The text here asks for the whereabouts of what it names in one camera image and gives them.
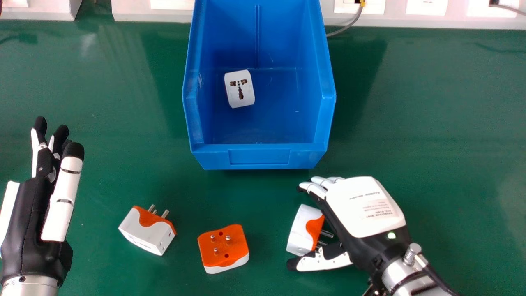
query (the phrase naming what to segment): gray cable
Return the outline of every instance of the gray cable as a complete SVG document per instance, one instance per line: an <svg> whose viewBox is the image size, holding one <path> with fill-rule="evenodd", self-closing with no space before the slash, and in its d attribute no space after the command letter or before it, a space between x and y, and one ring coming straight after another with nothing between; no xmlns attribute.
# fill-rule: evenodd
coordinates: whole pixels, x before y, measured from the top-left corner
<svg viewBox="0 0 526 296"><path fill-rule="evenodd" d="M352 19L352 21L347 26L345 26L345 27L343 27L343 28L341 28L339 30L336 30L334 32L327 33L327 37L332 37L332 36L338 35L341 32L343 32L343 31L347 30L348 28L350 28L352 25L354 25L355 22L358 21L358 19L360 18L362 10L363 10L363 6L360 5L360 7L358 8L358 11L356 12L356 16L354 17L354 19Z"/></svg>
<svg viewBox="0 0 526 296"><path fill-rule="evenodd" d="M526 16L526 12L520 11L520 10L518 10L516 8L513 8L513 7L510 7L510 6L500 5L500 4L490 4L490 7L498 7L498 8L506 9L506 10L509 10L509 11L516 12L516 13L518 13L520 15Z"/></svg>

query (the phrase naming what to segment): robotic hand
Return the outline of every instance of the robotic hand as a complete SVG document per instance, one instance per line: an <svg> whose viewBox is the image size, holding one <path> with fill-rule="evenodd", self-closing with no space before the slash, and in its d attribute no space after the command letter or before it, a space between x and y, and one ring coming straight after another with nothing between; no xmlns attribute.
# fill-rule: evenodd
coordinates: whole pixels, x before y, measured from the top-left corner
<svg viewBox="0 0 526 296"><path fill-rule="evenodd" d="M369 273L363 296L457 296L413 243L404 215L373 177L313 177L299 184L320 207L339 242L292 258L287 268L317 271L351 264Z"/></svg>
<svg viewBox="0 0 526 296"><path fill-rule="evenodd" d="M2 296L54 296L71 268L65 241L73 213L84 148L61 125L46 142L47 122L31 129L32 178L10 181L0 212Z"/></svg>

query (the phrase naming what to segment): blue plastic bin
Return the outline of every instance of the blue plastic bin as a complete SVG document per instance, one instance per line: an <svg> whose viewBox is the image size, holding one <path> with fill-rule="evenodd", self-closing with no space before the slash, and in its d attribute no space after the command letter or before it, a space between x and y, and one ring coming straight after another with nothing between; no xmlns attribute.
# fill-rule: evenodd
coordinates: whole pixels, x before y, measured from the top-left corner
<svg viewBox="0 0 526 296"><path fill-rule="evenodd" d="M256 102L233 109L224 74L245 69ZM335 102L319 0L195 1L183 104L205 170L314 167Z"/></svg>

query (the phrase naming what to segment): orange plastic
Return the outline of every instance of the orange plastic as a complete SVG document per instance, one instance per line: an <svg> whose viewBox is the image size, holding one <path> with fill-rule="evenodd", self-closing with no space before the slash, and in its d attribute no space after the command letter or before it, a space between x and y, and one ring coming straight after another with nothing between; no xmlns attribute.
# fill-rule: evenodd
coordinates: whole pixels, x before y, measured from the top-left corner
<svg viewBox="0 0 526 296"><path fill-rule="evenodd" d="M150 213L148 211L146 211L145 209L139 207L139 206L136 206L134 205L133 207L135 210L139 211L139 224L142 226L142 227L150 227L152 225L154 225L155 223L157 222L165 222L166 224L170 225L172 231L174 232L174 235L177 234L177 232L175 232L175 227L174 225L162 218L161 216L157 216L153 213Z"/></svg>
<svg viewBox="0 0 526 296"><path fill-rule="evenodd" d="M321 215L319 218L315 220L309 220L307 221L307 224L305 225L305 229L307 229L307 232L310 234L313 240L311 251L314 251L316 249L316 245L318 244L318 239L320 237L321 228L323 228L323 222L325 220L325 216Z"/></svg>
<svg viewBox="0 0 526 296"><path fill-rule="evenodd" d="M201 260L206 267L227 267L248 254L245 233L239 224L205 232L197 238L197 243Z"/></svg>

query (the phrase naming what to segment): green tabletop surface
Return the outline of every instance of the green tabletop surface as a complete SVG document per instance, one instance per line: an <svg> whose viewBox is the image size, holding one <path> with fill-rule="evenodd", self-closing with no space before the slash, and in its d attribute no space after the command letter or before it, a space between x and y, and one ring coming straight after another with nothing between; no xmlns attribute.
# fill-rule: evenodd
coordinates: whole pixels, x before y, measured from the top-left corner
<svg viewBox="0 0 526 296"><path fill-rule="evenodd" d="M372 175L413 239L464 295L526 295L526 32L356 27L329 40L337 103L315 169L204 171L181 103L188 24L0 22L0 191L31 175L29 129L67 124L86 158L60 295L358 295L354 267L286 269L310 176ZM117 230L155 203L177 229L164 256ZM249 262L209 275L197 237L239 223Z"/></svg>

